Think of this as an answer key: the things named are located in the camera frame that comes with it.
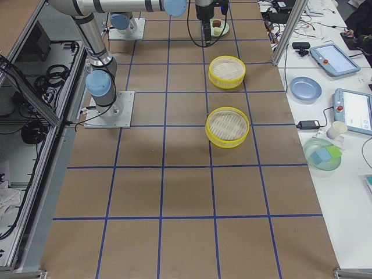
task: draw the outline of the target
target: touchscreen tablet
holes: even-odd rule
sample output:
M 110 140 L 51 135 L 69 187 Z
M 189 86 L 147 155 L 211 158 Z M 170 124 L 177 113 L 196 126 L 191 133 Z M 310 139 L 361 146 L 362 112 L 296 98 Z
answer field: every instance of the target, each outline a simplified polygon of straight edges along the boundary
M 348 129 L 372 135 L 372 95 L 337 89 L 334 94 L 335 120 L 344 122 Z
M 360 67 L 335 44 L 310 48 L 312 57 L 332 76 L 354 73 Z

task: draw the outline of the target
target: blue plate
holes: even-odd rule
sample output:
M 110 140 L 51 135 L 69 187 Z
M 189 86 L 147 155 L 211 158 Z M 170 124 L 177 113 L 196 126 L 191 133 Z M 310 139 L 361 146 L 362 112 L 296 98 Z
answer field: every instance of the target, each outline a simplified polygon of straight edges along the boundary
M 300 100 L 315 101 L 321 95 L 319 83 L 308 77 L 295 77 L 290 86 L 293 95 Z

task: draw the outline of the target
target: green bowl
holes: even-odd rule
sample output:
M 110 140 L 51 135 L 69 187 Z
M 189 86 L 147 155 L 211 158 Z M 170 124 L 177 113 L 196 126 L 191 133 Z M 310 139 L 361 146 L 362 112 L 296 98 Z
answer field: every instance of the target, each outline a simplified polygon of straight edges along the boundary
M 316 167 L 317 169 L 320 169 L 320 170 L 327 170 L 327 171 L 330 171 L 330 170 L 335 170 L 339 167 L 339 165 L 341 164 L 341 157 L 335 159 L 335 160 L 331 160 L 331 161 L 328 161 L 328 162 L 321 162 L 320 164 L 315 164 L 313 159 L 311 158 L 311 155 L 315 152 L 315 151 L 318 151 L 319 149 L 321 148 L 326 148 L 328 146 L 331 146 L 333 145 L 332 143 L 330 143 L 329 141 L 326 141 L 325 139 L 321 139 L 321 138 L 312 138 L 310 140 L 308 140 L 307 143 L 305 143 L 305 145 L 303 146 L 303 153 L 305 153 L 305 158 L 307 160 L 307 162 Z

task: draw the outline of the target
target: metal base plate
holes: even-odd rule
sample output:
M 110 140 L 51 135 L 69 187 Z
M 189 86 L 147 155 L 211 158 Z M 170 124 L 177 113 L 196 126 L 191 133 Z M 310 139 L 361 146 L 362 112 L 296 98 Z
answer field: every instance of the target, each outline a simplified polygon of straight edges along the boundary
M 117 91 L 117 98 L 124 104 L 123 112 L 117 117 L 96 117 L 84 123 L 85 128 L 130 128 L 130 122 L 132 119 L 133 103 L 134 103 L 134 91 Z M 90 106 L 95 106 L 93 98 L 91 98 Z M 98 115 L 95 109 L 89 110 L 87 113 L 87 119 L 93 118 Z
M 129 33 L 129 34 L 122 34 L 118 32 L 116 29 L 111 29 L 109 33 L 110 41 L 143 40 L 146 19 L 134 19 L 134 20 L 137 23 L 137 30 L 135 32 Z

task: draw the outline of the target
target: cardboard floor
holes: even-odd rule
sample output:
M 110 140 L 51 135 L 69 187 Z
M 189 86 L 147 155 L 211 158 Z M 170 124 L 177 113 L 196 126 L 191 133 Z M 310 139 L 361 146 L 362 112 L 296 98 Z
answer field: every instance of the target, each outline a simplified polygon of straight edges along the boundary
M 186 15 L 165 13 L 135 14 L 147 19 L 143 41 L 110 43 L 117 89 L 136 91 L 132 127 L 78 128 L 42 260 L 48 278 L 333 278 L 337 261 L 258 5 L 230 2 L 230 30 L 211 48 L 191 42 Z M 190 19 L 200 39 L 194 4 Z M 208 80 L 220 55 L 246 64 L 233 90 Z M 237 148 L 206 138 L 206 117 L 221 106 L 250 119 Z

